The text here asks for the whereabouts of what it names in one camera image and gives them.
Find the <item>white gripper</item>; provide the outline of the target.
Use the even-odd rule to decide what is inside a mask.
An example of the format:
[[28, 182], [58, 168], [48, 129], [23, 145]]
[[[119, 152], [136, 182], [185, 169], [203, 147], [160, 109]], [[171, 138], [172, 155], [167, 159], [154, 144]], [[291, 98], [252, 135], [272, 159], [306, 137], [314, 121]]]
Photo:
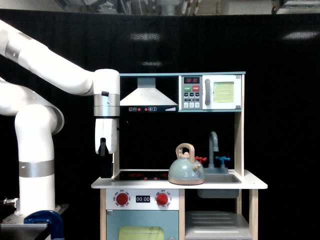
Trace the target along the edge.
[[118, 149], [118, 119], [95, 119], [95, 152], [101, 157], [113, 154]]

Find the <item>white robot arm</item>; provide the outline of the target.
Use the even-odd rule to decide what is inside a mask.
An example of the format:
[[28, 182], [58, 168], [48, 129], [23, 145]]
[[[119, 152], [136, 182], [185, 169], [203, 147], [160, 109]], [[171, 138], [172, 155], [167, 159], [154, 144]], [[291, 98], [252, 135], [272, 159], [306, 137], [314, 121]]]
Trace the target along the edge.
[[[110, 157], [117, 150], [120, 74], [114, 69], [85, 70], [6, 22], [0, 24], [0, 53], [53, 86], [73, 95], [93, 96], [95, 151]], [[0, 113], [13, 116], [18, 145], [19, 204], [28, 216], [54, 210], [53, 135], [64, 126], [62, 112], [33, 90], [0, 82]]]

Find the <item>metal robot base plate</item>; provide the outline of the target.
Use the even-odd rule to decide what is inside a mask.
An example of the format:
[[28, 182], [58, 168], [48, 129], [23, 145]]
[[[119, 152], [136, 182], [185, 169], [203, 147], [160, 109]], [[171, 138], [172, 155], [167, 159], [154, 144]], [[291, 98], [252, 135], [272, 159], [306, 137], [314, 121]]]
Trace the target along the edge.
[[13, 214], [6, 217], [1, 223], [0, 226], [2, 228], [63, 228], [64, 223], [62, 218], [60, 217], [58, 220], [50, 220], [50, 219], [42, 219], [39, 217], [27, 219], [25, 215], [17, 214], [14, 212]]

